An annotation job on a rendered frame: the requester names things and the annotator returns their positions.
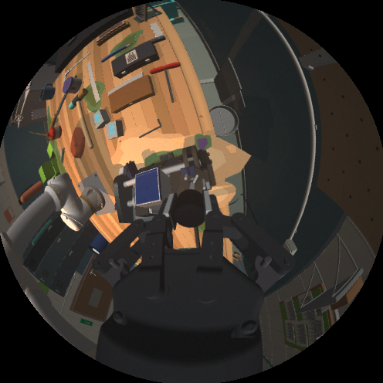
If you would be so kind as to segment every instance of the orange cylinder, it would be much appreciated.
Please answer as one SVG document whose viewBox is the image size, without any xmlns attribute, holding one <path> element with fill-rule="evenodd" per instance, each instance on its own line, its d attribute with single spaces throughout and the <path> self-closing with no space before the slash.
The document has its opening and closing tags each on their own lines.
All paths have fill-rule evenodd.
<svg viewBox="0 0 383 383">
<path fill-rule="evenodd" d="M 36 182 L 33 186 L 31 186 L 27 191 L 24 191 L 22 193 L 22 196 L 20 197 L 21 203 L 26 203 L 31 199 L 34 195 L 36 195 L 40 190 L 42 190 L 43 184 L 41 181 Z"/>
</svg>

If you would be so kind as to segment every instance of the black toolbox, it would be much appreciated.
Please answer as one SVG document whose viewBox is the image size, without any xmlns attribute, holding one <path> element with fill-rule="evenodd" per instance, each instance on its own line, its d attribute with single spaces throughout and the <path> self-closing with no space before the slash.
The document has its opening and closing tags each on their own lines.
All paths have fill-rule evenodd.
<svg viewBox="0 0 383 383">
<path fill-rule="evenodd" d="M 159 59 L 154 43 L 146 41 L 112 61 L 113 75 L 122 79 L 129 73 Z"/>
</svg>

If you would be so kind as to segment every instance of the wooden tabletop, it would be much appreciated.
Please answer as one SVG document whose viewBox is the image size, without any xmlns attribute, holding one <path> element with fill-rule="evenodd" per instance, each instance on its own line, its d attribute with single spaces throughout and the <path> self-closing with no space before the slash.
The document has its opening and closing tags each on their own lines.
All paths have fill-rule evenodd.
<svg viewBox="0 0 383 383">
<path fill-rule="evenodd" d="M 52 117 L 58 110 L 63 98 L 62 89 L 66 71 L 72 68 L 76 62 L 80 61 L 86 54 L 90 53 L 88 57 L 83 59 L 66 74 L 66 78 L 75 76 L 77 73 L 77 77 L 83 80 L 81 89 L 87 88 L 90 85 L 90 80 L 86 65 L 90 61 L 94 79 L 105 85 L 105 89 L 100 95 L 100 109 L 107 110 L 111 120 L 121 120 L 123 122 L 123 137 L 107 140 L 105 128 L 99 130 L 94 128 L 90 119 L 91 116 L 93 116 L 93 112 L 88 110 L 86 101 L 82 100 L 81 106 L 93 142 L 93 149 L 89 149 L 87 144 L 85 144 L 83 156 L 81 158 L 74 158 L 70 153 L 70 143 L 75 128 L 80 126 L 80 118 L 76 108 L 73 110 L 68 108 L 70 102 L 75 97 L 74 94 L 68 94 L 59 112 L 58 124 L 63 129 L 63 134 L 56 142 L 58 147 L 64 147 L 66 149 L 64 166 L 72 179 L 78 195 L 81 195 L 81 191 L 77 184 L 94 172 L 97 172 L 107 194 L 113 203 L 115 203 L 114 179 L 118 176 L 119 169 L 128 161 L 135 161 L 137 168 L 140 169 L 144 167 L 144 159 L 148 155 L 159 151 L 173 151 L 194 145 L 196 134 L 208 134 L 212 138 L 212 151 L 210 149 L 209 151 L 212 152 L 213 169 L 215 169 L 215 166 L 217 167 L 217 165 L 225 163 L 225 153 L 228 155 L 237 153 L 236 157 L 238 161 L 236 161 L 235 168 L 231 165 L 232 171 L 226 168 L 224 172 L 225 175 L 222 177 L 218 176 L 218 178 L 217 175 L 215 176 L 217 186 L 214 189 L 225 189 L 224 192 L 221 191 L 218 193 L 221 196 L 221 198 L 219 198 L 219 206 L 222 209 L 222 213 L 228 215 L 228 203 L 236 193 L 236 189 L 233 185 L 226 183 L 225 178 L 241 171 L 249 160 L 249 155 L 215 136 L 212 119 L 195 69 L 179 35 L 166 14 L 162 12 L 161 15 L 142 23 L 136 22 L 134 17 L 127 19 L 127 21 L 130 24 L 129 28 L 116 34 L 101 46 L 97 45 L 96 40 L 88 44 L 59 75 L 53 84 L 56 88 L 55 96 L 46 102 L 47 108 L 49 108 L 48 115 Z M 137 46 L 143 42 L 154 39 L 155 35 L 150 27 L 150 24 L 154 22 L 160 26 L 161 31 L 166 37 L 165 40 L 154 44 L 158 52 L 159 60 L 129 73 L 123 79 L 116 78 L 113 75 L 111 65 L 114 58 L 112 57 L 104 63 L 101 62 L 102 58 L 113 52 L 114 47 L 132 33 L 143 31 L 137 40 Z M 150 74 L 151 69 L 173 62 L 179 62 L 181 64 L 177 68 L 168 69 L 174 103 L 171 102 L 164 71 Z M 120 113 L 112 114 L 110 112 L 108 92 L 141 72 L 144 76 L 149 75 L 151 77 L 155 96 L 136 103 L 122 110 Z M 158 120 L 161 122 L 160 129 L 139 138 L 143 133 L 158 127 Z M 112 242 L 129 226 L 129 224 L 126 223 L 119 223 L 116 212 L 104 215 L 93 215 L 90 221 L 108 242 Z M 174 237 L 178 238 L 175 241 L 175 248 L 195 247 L 195 245 L 191 244 L 195 238 L 193 229 L 180 228 L 179 234 L 180 238 L 178 238 L 177 230 L 174 231 Z M 226 253 L 224 256 L 232 261 L 232 246 L 229 240 L 224 240 L 224 249 Z"/>
</svg>

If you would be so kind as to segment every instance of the red screwdriver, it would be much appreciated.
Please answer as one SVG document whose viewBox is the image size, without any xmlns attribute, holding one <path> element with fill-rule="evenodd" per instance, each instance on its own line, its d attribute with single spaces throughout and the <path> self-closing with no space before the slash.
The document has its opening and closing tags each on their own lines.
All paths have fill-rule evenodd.
<svg viewBox="0 0 383 383">
<path fill-rule="evenodd" d="M 171 102 L 174 103 L 174 100 L 173 100 L 173 95 L 171 94 L 171 88 L 170 88 L 170 83 L 169 83 L 169 76 L 168 76 L 168 71 L 167 69 L 171 69 L 171 68 L 177 68 L 178 66 L 180 66 L 181 64 L 179 62 L 176 62 L 176 63 L 171 63 L 171 64 L 167 64 L 165 66 L 158 66 L 157 68 L 153 68 L 150 70 L 151 74 L 155 74 L 155 73 L 158 73 L 158 72 L 162 72 L 163 70 L 165 71 L 165 74 L 166 74 L 166 80 L 168 81 L 168 86 L 169 86 L 169 92 L 170 92 L 170 98 L 171 98 Z"/>
</svg>

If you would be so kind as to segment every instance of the red handle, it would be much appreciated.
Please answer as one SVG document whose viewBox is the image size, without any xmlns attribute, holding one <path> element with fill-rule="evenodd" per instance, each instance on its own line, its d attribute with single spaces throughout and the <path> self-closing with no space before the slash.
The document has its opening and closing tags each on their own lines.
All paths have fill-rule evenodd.
<svg viewBox="0 0 383 383">
<path fill-rule="evenodd" d="M 155 73 L 158 73 L 158 72 L 161 72 L 162 70 L 165 70 L 165 69 L 171 69 L 171 68 L 177 68 L 178 66 L 181 66 L 181 64 L 177 61 L 176 63 L 171 63 L 171 64 L 167 64 L 165 66 L 158 66 L 157 68 L 153 68 L 151 69 L 151 74 L 155 74 Z"/>
</svg>

